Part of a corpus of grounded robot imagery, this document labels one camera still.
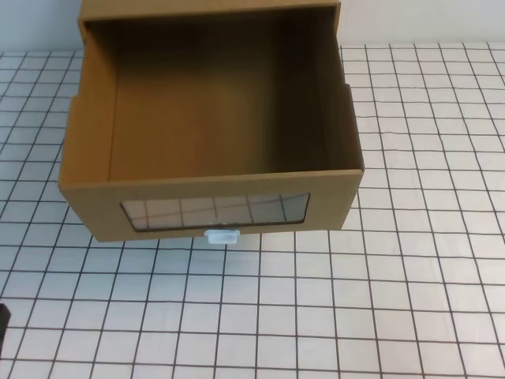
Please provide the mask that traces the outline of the brown windowed drawer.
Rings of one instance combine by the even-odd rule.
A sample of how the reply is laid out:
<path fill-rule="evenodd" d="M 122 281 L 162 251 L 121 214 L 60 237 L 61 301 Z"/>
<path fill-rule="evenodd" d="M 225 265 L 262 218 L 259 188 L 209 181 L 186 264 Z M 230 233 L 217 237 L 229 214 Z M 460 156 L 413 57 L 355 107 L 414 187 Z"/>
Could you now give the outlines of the brown windowed drawer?
<path fill-rule="evenodd" d="M 365 171 L 340 9 L 78 22 L 58 187 L 92 235 L 340 229 Z"/>

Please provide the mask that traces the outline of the upper brown shoebox shell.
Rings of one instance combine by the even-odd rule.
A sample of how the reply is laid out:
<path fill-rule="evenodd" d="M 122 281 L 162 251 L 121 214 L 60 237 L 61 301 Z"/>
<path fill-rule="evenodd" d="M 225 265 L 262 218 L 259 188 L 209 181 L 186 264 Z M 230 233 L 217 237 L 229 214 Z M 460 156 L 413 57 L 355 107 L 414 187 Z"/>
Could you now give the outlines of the upper brown shoebox shell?
<path fill-rule="evenodd" d="M 273 9 L 340 8 L 339 1 L 284 0 L 140 0 L 83 1 L 78 22 L 234 13 Z"/>

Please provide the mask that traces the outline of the white grid-pattern tablecloth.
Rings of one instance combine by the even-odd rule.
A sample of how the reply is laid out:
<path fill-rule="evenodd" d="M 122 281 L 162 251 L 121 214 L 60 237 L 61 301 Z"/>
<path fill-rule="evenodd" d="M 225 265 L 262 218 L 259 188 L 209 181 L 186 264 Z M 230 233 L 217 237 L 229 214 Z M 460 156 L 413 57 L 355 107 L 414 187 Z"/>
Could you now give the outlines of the white grid-pattern tablecloth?
<path fill-rule="evenodd" d="M 2 377 L 503 377 L 504 46 L 341 54 L 343 229 L 211 246 L 97 242 L 57 186 L 82 53 L 2 53 Z"/>

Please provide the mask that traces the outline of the black object at left edge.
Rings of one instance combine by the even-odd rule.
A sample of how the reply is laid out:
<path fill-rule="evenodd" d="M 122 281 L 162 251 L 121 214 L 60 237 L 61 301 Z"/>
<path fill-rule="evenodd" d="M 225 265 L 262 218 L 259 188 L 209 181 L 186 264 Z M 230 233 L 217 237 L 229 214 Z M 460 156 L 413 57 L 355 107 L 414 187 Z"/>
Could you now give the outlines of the black object at left edge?
<path fill-rule="evenodd" d="M 0 336 L 3 339 L 8 328 L 11 313 L 6 304 L 0 304 Z"/>

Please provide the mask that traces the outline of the white drawer handle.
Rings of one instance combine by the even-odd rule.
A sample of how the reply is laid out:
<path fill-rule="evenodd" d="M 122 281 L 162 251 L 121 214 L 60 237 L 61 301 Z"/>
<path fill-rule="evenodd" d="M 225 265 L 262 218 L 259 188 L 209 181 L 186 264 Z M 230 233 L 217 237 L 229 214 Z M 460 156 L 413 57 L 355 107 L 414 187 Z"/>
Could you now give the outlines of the white drawer handle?
<path fill-rule="evenodd" d="M 239 230 L 214 229 L 206 230 L 204 236 L 211 245 L 233 245 L 240 236 Z"/>

